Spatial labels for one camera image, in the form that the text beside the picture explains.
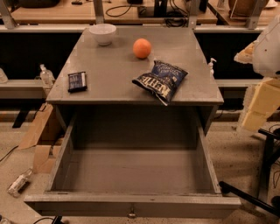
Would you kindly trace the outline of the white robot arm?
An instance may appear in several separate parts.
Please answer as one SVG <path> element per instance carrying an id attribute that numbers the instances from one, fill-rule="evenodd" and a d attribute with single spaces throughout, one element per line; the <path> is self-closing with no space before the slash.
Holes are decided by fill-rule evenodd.
<path id="1" fill-rule="evenodd" d="M 246 90 L 240 127 L 258 131 L 280 107 L 280 15 L 276 15 L 257 39 L 234 56 L 251 64 L 263 79 Z"/>

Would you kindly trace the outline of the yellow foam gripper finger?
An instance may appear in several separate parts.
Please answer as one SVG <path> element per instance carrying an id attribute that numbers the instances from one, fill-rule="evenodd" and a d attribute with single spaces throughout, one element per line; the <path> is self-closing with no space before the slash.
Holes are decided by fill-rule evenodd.
<path id="1" fill-rule="evenodd" d="M 280 107 L 280 80 L 263 78 L 246 94 L 244 102 L 241 126 L 245 130 L 258 131 Z"/>
<path id="2" fill-rule="evenodd" d="M 242 64 L 252 64 L 253 63 L 253 53 L 255 50 L 255 41 L 247 45 L 243 50 L 238 52 L 234 56 L 234 61 Z"/>

